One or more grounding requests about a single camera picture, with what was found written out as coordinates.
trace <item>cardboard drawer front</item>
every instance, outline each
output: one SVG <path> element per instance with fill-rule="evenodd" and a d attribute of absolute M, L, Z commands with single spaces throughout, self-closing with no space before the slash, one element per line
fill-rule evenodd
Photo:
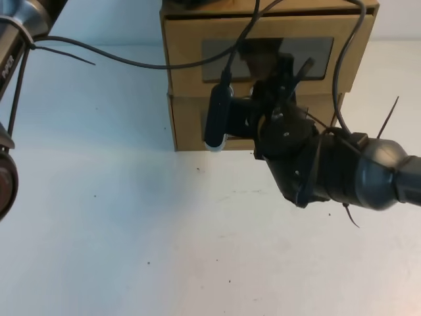
<path fill-rule="evenodd" d="M 330 125 L 334 108 L 330 95 L 306 95 L 298 97 L 298 104 L 309 113 L 320 119 L 324 124 Z M 206 97 L 174 97 L 172 98 L 172 115 L 174 119 L 174 136 L 178 151 L 206 150 L 203 141 L 206 126 L 209 98 Z M 238 140 L 229 138 L 226 150 L 252 150 L 254 143 L 251 140 Z"/>
<path fill-rule="evenodd" d="M 167 20 L 164 27 L 171 65 L 212 57 L 231 46 L 249 18 Z M 316 60 L 298 94 L 327 94 L 332 89 L 335 64 L 357 23 L 357 15 L 282 16 L 261 18 L 237 54 L 233 65 L 236 96 L 249 95 L 253 82 L 270 68 L 274 53 L 291 53 L 295 70 L 312 57 Z M 346 56 L 339 91 L 351 91 L 360 60 L 374 24 L 368 15 Z M 208 97 L 218 81 L 227 57 L 209 65 L 171 71 L 172 93 L 181 97 Z"/>

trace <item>cable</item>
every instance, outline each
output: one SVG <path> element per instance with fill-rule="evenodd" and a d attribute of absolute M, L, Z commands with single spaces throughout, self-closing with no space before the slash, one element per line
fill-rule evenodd
<path fill-rule="evenodd" d="M 256 0 L 255 10 L 253 11 L 253 16 L 249 25 L 244 29 L 241 35 L 238 37 L 234 49 L 232 50 L 230 57 L 228 58 L 228 62 L 225 66 L 225 71 L 231 73 L 231 66 L 234 62 L 235 55 L 237 55 L 237 50 L 239 49 L 240 45 L 244 42 L 247 35 L 249 35 L 250 31 L 253 29 L 254 25 L 256 24 L 257 20 L 259 19 L 259 7 L 260 7 L 260 0 Z"/>
<path fill-rule="evenodd" d="M 265 13 L 267 13 L 269 10 L 271 10 L 273 7 L 275 7 L 278 3 L 281 3 L 283 0 L 275 0 L 273 1 L 271 4 L 269 4 L 266 8 L 264 8 L 257 16 L 257 19 L 260 19 Z M 241 34 L 247 34 L 250 32 L 251 28 L 253 27 L 254 23 L 251 24 L 251 22 L 247 25 L 247 27 L 244 29 L 243 33 Z M 202 61 L 197 61 L 195 63 L 188 63 L 188 64 L 182 64 L 182 65 L 151 65 L 151 64 L 145 64 L 145 63 L 139 63 L 136 61 L 131 61 L 129 59 L 124 59 L 121 57 L 118 57 L 116 55 L 107 53 L 106 51 L 102 51 L 98 48 L 95 48 L 93 46 L 90 46 L 88 44 L 82 43 L 80 41 L 76 41 L 70 38 L 64 38 L 64 37 L 60 37 L 60 36 L 43 36 L 43 37 L 39 37 L 39 38 L 35 38 L 34 39 L 35 42 L 39 42 L 39 41 L 60 41 L 63 43 L 69 43 L 75 46 L 79 46 L 82 47 L 84 49 L 87 49 L 89 51 L 92 51 L 96 54 L 102 55 L 106 58 L 112 59 L 114 61 L 118 61 L 119 63 L 124 63 L 126 65 L 130 65 L 130 66 L 135 66 L 135 67 L 139 67 L 139 68 L 146 68 L 146 69 L 155 69 L 155 70 L 178 70 L 178 69 L 186 69 L 186 68 L 194 68 L 194 67 L 198 67 L 198 66 L 203 66 L 205 64 L 209 64 L 209 63 L 213 63 L 214 61 L 217 61 L 219 59 L 221 59 L 222 57 L 225 57 L 226 55 L 228 55 L 229 53 L 231 53 L 234 49 L 236 49 L 237 46 L 239 46 L 238 44 L 238 40 L 237 42 L 227 48 L 225 51 L 210 57 L 208 59 L 203 59 Z"/>
<path fill-rule="evenodd" d="M 351 135 L 351 131 L 349 130 L 348 126 L 346 125 L 345 121 L 343 120 L 341 111 L 339 109 L 339 105 L 338 105 L 338 99 L 337 99 L 337 95 L 338 95 L 338 82 L 339 82 L 339 73 L 341 72 L 341 67 L 342 67 L 342 63 L 343 60 L 348 52 L 349 47 L 351 46 L 355 35 L 358 33 L 358 31 L 361 29 L 362 23 L 364 22 L 364 19 L 366 17 L 366 6 L 365 4 L 361 1 L 361 0 L 345 0 L 348 1 L 354 5 L 358 5 L 361 9 L 361 14 L 360 17 L 357 21 L 357 24 L 355 25 L 353 31 L 351 32 L 351 35 L 349 36 L 349 38 L 347 39 L 347 41 L 345 42 L 345 45 L 343 46 L 343 49 L 341 51 L 341 53 L 339 54 L 339 58 L 336 62 L 336 66 L 335 66 L 335 71 L 334 71 L 334 80 L 333 80 L 333 85 L 332 85 L 332 95 L 333 95 L 333 99 L 334 99 L 334 108 L 335 108 L 335 114 L 337 117 L 337 120 L 339 121 L 339 124 L 341 125 L 342 129 L 348 134 Z"/>
<path fill-rule="evenodd" d="M 20 64 L 18 82 L 16 83 L 16 89 L 14 91 L 11 117 L 10 117 L 10 120 L 9 120 L 9 127 L 7 129 L 7 133 L 9 134 L 10 137 L 12 137 L 12 135 L 13 135 L 14 121 L 16 119 L 16 112 L 18 110 L 20 91 L 22 89 L 22 83 L 23 83 L 23 80 L 24 80 L 25 68 L 26 68 L 26 64 L 28 62 L 29 52 L 30 52 L 30 48 L 26 47 L 23 58 L 22 58 L 22 62 Z M 6 153 L 9 153 L 9 148 L 6 148 L 5 151 L 6 151 Z"/>

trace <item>cardboard box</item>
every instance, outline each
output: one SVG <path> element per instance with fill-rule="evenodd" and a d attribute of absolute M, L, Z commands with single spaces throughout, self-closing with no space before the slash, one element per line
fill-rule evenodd
<path fill-rule="evenodd" d="M 260 9 L 271 2 L 260 0 Z M 339 93 L 342 99 L 345 93 L 351 91 L 379 9 L 376 0 L 364 2 L 367 6 L 366 18 L 341 68 Z M 186 11 L 164 0 L 161 24 L 167 64 L 193 63 L 228 48 L 250 22 L 254 6 L 255 0 L 220 0 Z M 258 42 L 256 47 L 279 45 L 276 49 L 295 56 L 297 69 L 308 57 L 316 60 L 312 73 L 300 83 L 297 95 L 306 97 L 310 110 L 312 107 L 318 109 L 318 115 L 329 124 L 334 111 L 332 98 L 328 97 L 332 92 L 334 68 L 358 18 L 359 8 L 345 0 L 284 0 L 256 23 L 247 39 L 264 43 Z M 239 57 L 240 54 L 237 54 L 232 67 L 232 88 L 236 97 L 248 96 L 256 80 L 247 52 L 240 53 L 242 55 Z M 177 150 L 204 149 L 203 111 L 207 110 L 206 100 L 226 59 L 168 71 L 169 106 Z M 252 148 L 251 142 L 228 142 L 228 149 Z"/>

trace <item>white table surface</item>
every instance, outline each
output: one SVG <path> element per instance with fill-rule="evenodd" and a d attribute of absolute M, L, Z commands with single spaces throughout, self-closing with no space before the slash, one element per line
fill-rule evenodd
<path fill-rule="evenodd" d="M 0 224 L 0 315 L 409 316 L 421 209 L 297 209 L 250 152 L 174 153 L 166 73 L 32 53 Z M 105 47 L 163 61 L 161 47 Z M 421 43 L 370 43 L 343 114 L 421 155 Z M 1 102 L 3 123 L 12 86 Z"/>

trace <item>drawer window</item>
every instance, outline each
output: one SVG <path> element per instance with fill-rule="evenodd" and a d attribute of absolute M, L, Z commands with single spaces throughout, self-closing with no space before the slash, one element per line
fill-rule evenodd
<path fill-rule="evenodd" d="M 229 48 L 235 40 L 207 39 L 202 41 L 204 59 Z M 325 38 L 253 38 L 247 39 L 239 48 L 232 65 L 232 81 L 246 82 L 265 78 L 276 62 L 278 52 L 295 57 L 294 71 L 298 73 L 308 58 L 316 62 L 304 80 L 323 80 L 326 75 L 334 39 Z M 228 56 L 202 66 L 204 82 L 217 82 L 228 61 Z"/>

